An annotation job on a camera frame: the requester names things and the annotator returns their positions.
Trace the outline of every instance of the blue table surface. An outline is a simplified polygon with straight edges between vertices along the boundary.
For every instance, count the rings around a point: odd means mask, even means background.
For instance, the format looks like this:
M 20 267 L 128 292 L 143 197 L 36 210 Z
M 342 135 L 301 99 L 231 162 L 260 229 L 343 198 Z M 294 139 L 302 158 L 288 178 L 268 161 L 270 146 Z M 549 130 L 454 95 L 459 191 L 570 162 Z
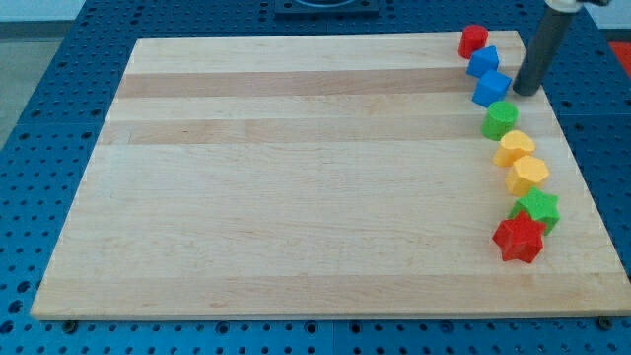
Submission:
M 33 319 L 36 289 L 137 38 L 444 32 L 476 23 L 518 30 L 527 43 L 543 1 L 380 0 L 377 17 L 275 19 L 273 7 L 254 0 L 87 1 L 0 154 L 0 354 L 631 353 L 628 317 L 85 321 L 71 333 L 68 323 Z M 630 84 L 581 12 L 544 87 L 627 274 Z

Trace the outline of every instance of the wood grain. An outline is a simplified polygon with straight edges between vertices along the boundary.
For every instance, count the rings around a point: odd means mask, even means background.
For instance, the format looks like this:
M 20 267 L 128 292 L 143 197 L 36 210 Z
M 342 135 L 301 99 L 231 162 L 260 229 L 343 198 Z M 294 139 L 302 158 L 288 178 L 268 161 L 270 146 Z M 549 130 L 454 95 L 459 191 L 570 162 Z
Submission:
M 512 73 L 519 37 L 490 38 Z M 631 286 L 542 92 L 508 100 L 562 220 L 535 263 L 501 260 L 491 236 L 515 198 L 457 40 L 140 40 L 33 315 L 629 314 Z

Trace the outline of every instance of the blue cube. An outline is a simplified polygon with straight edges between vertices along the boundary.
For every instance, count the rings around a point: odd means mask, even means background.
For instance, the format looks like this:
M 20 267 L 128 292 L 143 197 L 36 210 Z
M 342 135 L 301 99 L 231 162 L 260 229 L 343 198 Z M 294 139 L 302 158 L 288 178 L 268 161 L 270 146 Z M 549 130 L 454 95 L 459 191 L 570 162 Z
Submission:
M 487 71 L 477 82 L 473 92 L 473 102 L 489 107 L 496 101 L 503 100 L 506 96 L 506 91 L 511 85 L 511 81 L 511 78 L 495 70 Z
M 476 78 L 482 77 L 489 70 L 497 70 L 500 66 L 500 57 L 497 55 L 495 45 L 476 50 L 471 55 L 466 74 Z

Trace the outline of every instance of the yellow block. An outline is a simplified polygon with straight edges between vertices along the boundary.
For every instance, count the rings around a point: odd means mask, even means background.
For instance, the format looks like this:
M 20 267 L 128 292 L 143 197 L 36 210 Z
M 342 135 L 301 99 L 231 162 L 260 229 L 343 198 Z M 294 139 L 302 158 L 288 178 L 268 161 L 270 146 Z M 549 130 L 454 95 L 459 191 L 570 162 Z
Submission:
M 506 187 L 515 196 L 528 194 L 530 188 L 543 188 L 550 171 L 545 162 L 530 155 L 525 155 L 513 162 L 506 176 Z
M 498 167 L 509 167 L 524 155 L 531 155 L 534 148 L 534 141 L 527 134 L 512 130 L 500 140 L 500 146 L 493 157 L 493 164 Z

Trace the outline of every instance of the toy block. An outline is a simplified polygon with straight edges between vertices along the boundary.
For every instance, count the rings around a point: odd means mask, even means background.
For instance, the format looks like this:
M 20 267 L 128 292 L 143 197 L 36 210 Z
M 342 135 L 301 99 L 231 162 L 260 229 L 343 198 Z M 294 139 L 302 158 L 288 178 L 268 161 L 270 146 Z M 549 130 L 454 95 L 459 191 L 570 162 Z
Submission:
M 533 186 L 542 188 L 550 171 L 545 162 L 530 155 L 523 156 L 513 163 L 506 176 L 506 187 L 517 197 L 526 195 Z
M 513 129 L 519 114 L 511 103 L 498 101 L 491 104 L 482 123 L 482 135 L 491 140 L 500 140 Z
M 457 53 L 465 59 L 471 57 L 471 53 L 484 48 L 486 45 L 486 39 L 489 37 L 489 32 L 482 26 L 469 25 L 462 30 L 462 38 L 460 39 L 460 46 L 457 49 Z
M 547 236 L 556 226 L 559 219 L 561 219 L 556 208 L 558 202 L 558 196 L 545 193 L 533 187 L 526 196 L 519 198 L 515 202 L 509 218 L 515 218 L 520 212 L 526 212 L 532 220 L 545 223 L 543 235 Z
M 478 49 L 471 55 L 466 74 L 480 78 L 488 70 L 496 70 L 500 66 L 500 57 L 497 55 L 495 45 Z
M 512 130 L 502 136 L 500 146 L 497 147 L 493 164 L 498 167 L 509 167 L 524 155 L 532 155 L 535 148 L 534 141 L 520 130 Z
M 483 107 L 489 107 L 496 101 L 503 100 L 511 81 L 511 78 L 502 73 L 488 70 L 477 82 L 473 92 L 473 102 Z
M 493 242 L 502 251 L 502 260 L 519 259 L 531 263 L 543 249 L 545 223 L 533 221 L 525 212 L 504 220 L 493 235 Z

